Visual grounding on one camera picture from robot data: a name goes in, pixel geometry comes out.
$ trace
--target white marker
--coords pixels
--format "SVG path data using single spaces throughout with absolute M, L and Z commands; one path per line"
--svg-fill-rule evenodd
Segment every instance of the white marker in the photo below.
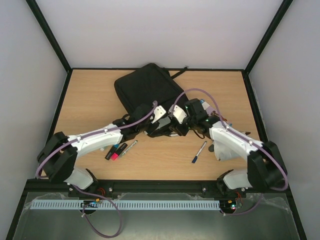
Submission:
M 134 145 L 136 145 L 137 142 L 138 142 L 138 140 L 135 140 L 123 153 L 121 153 L 120 157 L 125 155 L 130 150 L 130 148 L 132 148 Z
M 204 141 L 204 143 L 202 144 L 200 150 L 198 151 L 198 153 L 195 155 L 194 159 L 192 160 L 193 164 L 197 161 L 199 154 L 202 152 L 202 150 L 204 149 L 206 144 L 207 144 L 207 141 Z

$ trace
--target wooden tabletop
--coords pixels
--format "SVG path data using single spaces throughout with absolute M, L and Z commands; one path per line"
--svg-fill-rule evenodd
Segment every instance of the wooden tabletop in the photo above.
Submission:
M 73 70 L 55 132 L 82 134 L 102 128 L 121 118 L 126 111 L 119 101 L 114 82 L 131 70 Z M 239 131 L 259 139 L 243 77 L 239 71 L 186 71 L 175 78 L 184 89 L 200 88 L 217 101 L 222 115 Z M 201 92 L 189 99 L 210 100 Z M 96 150 L 79 158 L 75 165 L 87 168 L 97 179 L 113 180 L 215 180 L 230 169 L 246 168 L 245 160 L 220 162 L 208 151 L 208 144 L 192 163 L 204 139 L 192 131 L 187 136 L 151 138 L 141 133 L 138 143 L 116 161 L 106 160 L 105 151 Z

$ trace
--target black marker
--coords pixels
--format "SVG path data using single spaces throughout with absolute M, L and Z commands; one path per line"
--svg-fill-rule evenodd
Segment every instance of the black marker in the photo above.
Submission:
M 113 145 L 104 158 L 109 160 L 111 156 L 116 152 L 118 147 L 119 147 L 119 144 Z
M 126 149 L 126 147 L 128 146 L 128 144 L 124 143 L 122 144 L 116 151 L 115 153 L 111 156 L 111 159 L 114 161 L 117 159 L 117 157 L 119 157 L 119 155 Z

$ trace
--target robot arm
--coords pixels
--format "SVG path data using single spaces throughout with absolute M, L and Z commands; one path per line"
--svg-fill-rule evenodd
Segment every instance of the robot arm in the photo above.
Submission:
M 166 111 L 155 102 L 151 111 L 149 106 L 142 105 L 129 119 L 125 117 L 117 119 L 95 131 L 69 136 L 57 132 L 38 155 L 37 160 L 40 163 L 38 169 L 43 166 L 46 177 L 51 183 L 66 182 L 82 190 L 94 189 L 98 182 L 95 176 L 88 169 L 75 167 L 76 160 L 102 147 L 134 139 L 137 134 L 165 114 Z

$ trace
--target wire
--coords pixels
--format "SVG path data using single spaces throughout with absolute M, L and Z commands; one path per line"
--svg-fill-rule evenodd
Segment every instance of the wire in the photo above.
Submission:
M 197 133 L 194 129 L 192 129 L 193 130 L 193 132 L 195 133 L 195 135 L 197 135 L 198 136 L 198 138 L 200 138 L 200 139 L 205 139 L 205 135 L 203 135 L 202 134 L 202 137 L 199 135 L 199 133 Z
M 115 130 L 121 130 L 121 129 L 126 129 L 126 128 L 130 128 L 134 125 L 137 125 L 139 123 L 141 123 L 142 121 L 146 120 L 148 117 L 150 117 L 157 105 L 158 105 L 158 102 L 157 101 L 153 101 L 153 109 L 147 114 L 145 115 L 143 118 L 141 118 L 140 120 L 138 121 L 135 121 L 134 123 L 131 123 L 131 124 L 128 124 L 128 125 L 125 125 L 125 126 L 118 126 L 118 127 L 114 127 L 114 128 L 111 128 L 111 129 L 102 129 L 102 130 L 97 130 L 97 131 L 93 131 L 93 132 L 89 132 L 87 134 L 84 134 L 84 135 L 80 135 L 80 138 L 81 140 L 85 139 L 85 138 L 88 138 L 88 137 L 91 137 L 91 136 L 94 136 L 94 135 L 97 135 L 97 134 L 102 134 L 102 133 L 105 133 L 106 131 L 107 132 L 112 132 L 112 131 L 115 131 Z M 56 150 L 54 150 L 52 153 L 50 153 L 38 166 L 38 168 L 36 169 L 35 171 L 35 176 L 38 178 L 38 179 L 45 179 L 47 178 L 48 176 L 40 176 L 40 171 L 42 170 L 42 168 L 44 167 L 44 165 L 58 152 L 60 152 L 62 149 L 66 148 L 67 146 L 75 143 L 79 141 L 77 138 L 74 139 L 74 140 L 71 140 L 71 141 L 68 141 L 67 143 L 63 143 L 63 145 L 61 145 L 60 147 L 58 147 Z
M 173 113 L 174 113 L 174 109 L 175 109 L 175 106 L 177 105 L 177 102 L 178 100 L 184 95 L 186 94 L 187 92 L 191 92 L 191 91 L 199 91 L 199 92 L 202 92 L 204 94 L 206 94 L 213 102 L 214 106 L 215 106 L 215 109 L 219 115 L 219 119 L 221 121 L 221 124 L 222 126 L 227 130 L 229 131 L 230 133 L 232 133 L 233 135 L 235 135 L 236 137 L 242 139 L 243 141 L 249 143 L 249 144 L 252 144 L 254 147 L 256 147 L 257 149 L 259 149 L 261 152 L 263 152 L 273 163 L 274 165 L 279 169 L 279 171 L 281 172 L 282 176 L 283 176 L 283 179 L 284 179 L 284 186 L 283 187 L 271 187 L 271 189 L 273 190 L 276 190 L 276 191 L 284 191 L 288 188 L 288 178 L 287 178 L 287 175 L 285 173 L 285 171 L 282 169 L 282 167 L 280 166 L 280 164 L 266 151 L 264 150 L 262 147 L 260 147 L 259 145 L 255 144 L 254 142 L 250 142 L 250 140 L 246 139 L 245 137 L 243 137 L 241 134 L 238 134 L 237 132 L 233 131 L 232 129 L 230 129 L 229 126 L 226 125 L 225 121 L 223 120 L 222 118 L 222 115 L 220 113 L 220 110 L 219 110 L 219 107 L 218 107 L 218 104 L 216 102 L 216 100 L 208 93 L 206 92 L 205 90 L 203 89 L 200 89 L 200 88 L 190 88 L 188 90 L 185 90 L 184 92 L 182 92 L 177 98 L 176 100 L 174 101 L 173 103 L 173 106 L 171 108 L 171 113 L 170 113 L 170 116 L 172 117 L 173 116 Z
M 222 209 L 220 209 L 220 212 L 221 212 L 224 216 L 240 216 L 240 215 L 248 214 L 248 213 L 252 212 L 253 210 L 255 210 L 255 209 L 258 207 L 258 205 L 259 205 L 259 204 L 261 203 L 261 201 L 262 201 L 263 196 L 264 196 L 264 195 L 261 193 L 261 194 L 260 194 L 260 197 L 259 197 L 258 201 L 255 203 L 255 205 L 254 205 L 252 208 L 250 208 L 250 209 L 248 209 L 248 210 L 246 210 L 246 211 L 239 212 L 239 213 L 224 213 L 224 211 L 222 211 Z
M 117 207 L 117 205 L 111 201 L 109 198 L 105 197 L 105 196 L 102 196 L 102 195 L 98 195 L 98 194 L 94 194 L 94 193 L 89 193 L 89 192 L 85 192 L 85 191 L 82 191 L 80 188 L 78 188 L 76 185 L 72 185 L 79 193 L 82 193 L 82 194 L 85 194 L 85 195 L 88 195 L 88 196 L 93 196 L 93 197 L 98 197 L 98 198 L 101 198 L 101 199 L 104 199 L 104 200 L 107 200 L 109 203 L 111 203 L 115 210 L 118 212 L 118 215 L 119 215 L 119 220 L 120 220 L 120 224 L 119 224 L 119 228 L 118 228 L 118 231 L 116 231 L 116 233 L 114 235 L 104 235 L 103 233 L 99 232 L 93 225 L 92 223 L 90 222 L 89 218 L 87 217 L 87 215 L 85 214 L 85 209 L 88 205 L 84 205 L 83 206 L 83 209 L 82 209 L 82 216 L 85 218 L 85 220 L 89 223 L 91 229 L 96 233 L 98 234 L 100 237 L 103 237 L 105 239 L 111 239 L 111 238 L 114 238 L 116 236 L 118 236 L 121 232 L 121 228 L 122 228 L 122 225 L 123 225 L 123 218 L 122 218 L 122 214 L 119 210 L 119 208 Z

